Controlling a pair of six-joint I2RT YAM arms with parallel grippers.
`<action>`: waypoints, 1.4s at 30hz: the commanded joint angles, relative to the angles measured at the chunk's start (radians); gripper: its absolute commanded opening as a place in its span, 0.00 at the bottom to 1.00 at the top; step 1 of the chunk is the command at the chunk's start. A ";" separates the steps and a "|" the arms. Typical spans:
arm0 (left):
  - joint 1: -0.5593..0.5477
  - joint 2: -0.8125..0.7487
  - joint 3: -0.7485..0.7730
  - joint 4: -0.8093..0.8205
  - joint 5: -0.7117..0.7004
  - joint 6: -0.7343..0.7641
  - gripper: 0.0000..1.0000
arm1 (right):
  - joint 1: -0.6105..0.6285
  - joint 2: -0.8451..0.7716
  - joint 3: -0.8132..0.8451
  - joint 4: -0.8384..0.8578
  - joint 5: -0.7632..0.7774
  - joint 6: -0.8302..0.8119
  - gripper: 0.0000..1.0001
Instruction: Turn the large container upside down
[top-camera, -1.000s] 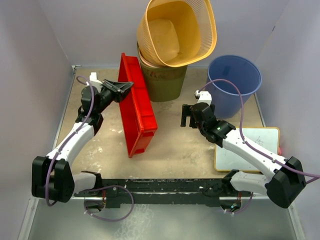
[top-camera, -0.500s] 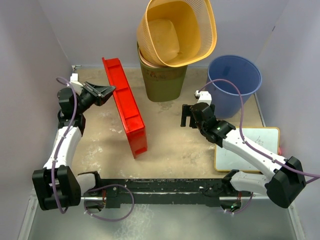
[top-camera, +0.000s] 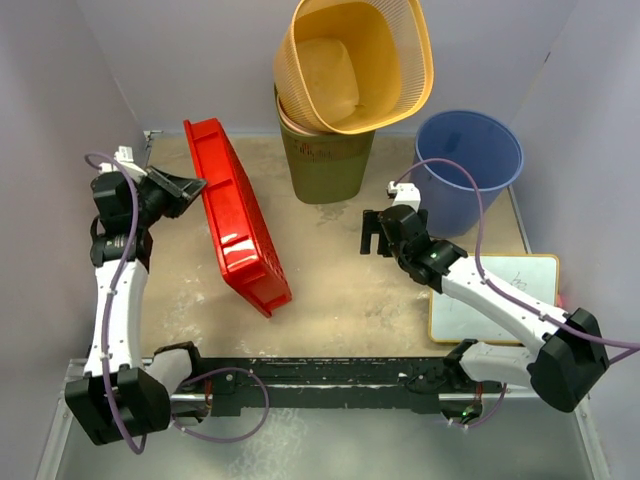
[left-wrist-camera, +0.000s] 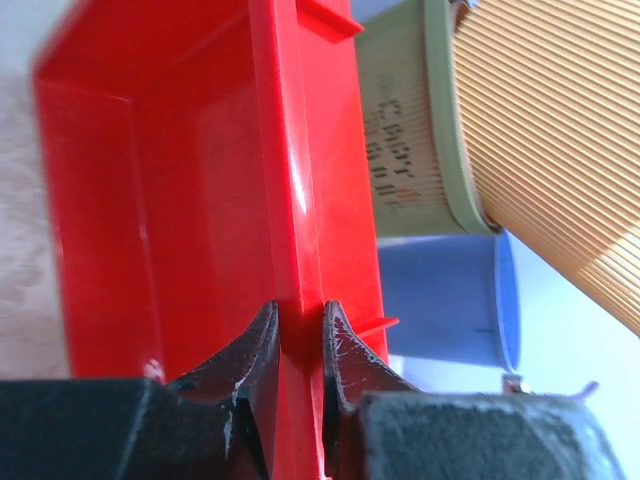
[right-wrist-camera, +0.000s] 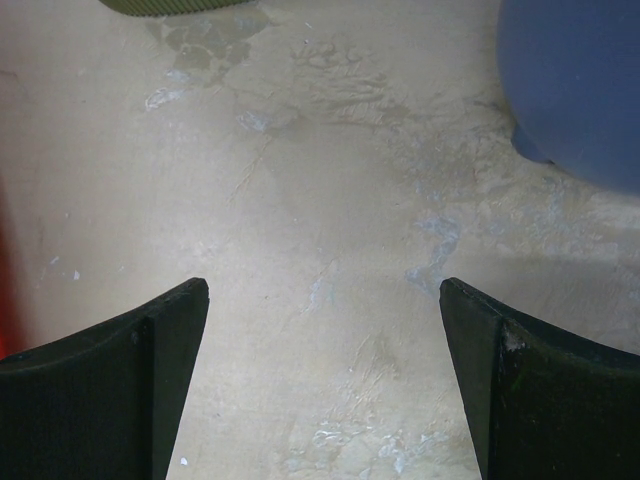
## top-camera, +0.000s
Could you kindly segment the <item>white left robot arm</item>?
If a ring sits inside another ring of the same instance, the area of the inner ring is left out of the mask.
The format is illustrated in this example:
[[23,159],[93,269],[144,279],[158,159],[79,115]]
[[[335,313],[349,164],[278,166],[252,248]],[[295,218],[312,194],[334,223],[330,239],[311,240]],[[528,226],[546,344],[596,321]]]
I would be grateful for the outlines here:
[[163,217],[182,215],[205,185],[154,167],[132,177],[109,170],[91,183],[98,210],[90,229],[98,293],[94,333],[83,374],[66,385],[64,395],[96,445],[125,440],[142,452],[147,435],[168,427],[170,397],[178,387],[194,392],[205,382],[192,342],[159,348],[150,365],[143,362],[140,342],[150,228]]

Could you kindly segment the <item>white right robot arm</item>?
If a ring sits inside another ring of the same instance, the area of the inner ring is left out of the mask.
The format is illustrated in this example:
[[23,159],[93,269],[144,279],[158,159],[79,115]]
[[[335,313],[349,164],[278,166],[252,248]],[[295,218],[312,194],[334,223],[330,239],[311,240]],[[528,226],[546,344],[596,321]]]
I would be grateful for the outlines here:
[[456,391],[486,381],[530,387],[549,406],[573,411],[610,365],[594,315],[568,313],[481,269],[464,249],[432,239],[426,219],[426,211],[407,205],[364,211],[361,254],[371,252],[377,235],[377,253],[394,258],[414,282],[466,304],[517,340],[463,340],[445,357],[446,383]]

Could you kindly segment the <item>red plastic tray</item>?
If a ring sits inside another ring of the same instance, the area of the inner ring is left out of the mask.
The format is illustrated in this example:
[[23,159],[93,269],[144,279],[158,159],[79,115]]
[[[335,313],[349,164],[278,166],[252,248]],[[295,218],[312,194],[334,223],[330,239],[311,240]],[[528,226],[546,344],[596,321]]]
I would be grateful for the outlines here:
[[221,122],[183,122],[223,280],[269,318],[292,300],[249,177]]

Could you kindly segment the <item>yellow ribbed waste basket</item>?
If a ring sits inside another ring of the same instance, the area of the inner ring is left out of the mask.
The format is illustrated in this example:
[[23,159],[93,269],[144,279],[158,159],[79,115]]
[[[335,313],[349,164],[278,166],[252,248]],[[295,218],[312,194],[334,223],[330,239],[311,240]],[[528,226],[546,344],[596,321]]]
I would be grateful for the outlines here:
[[435,77],[418,1],[302,1],[273,61],[285,114],[317,132],[356,135],[417,113]]

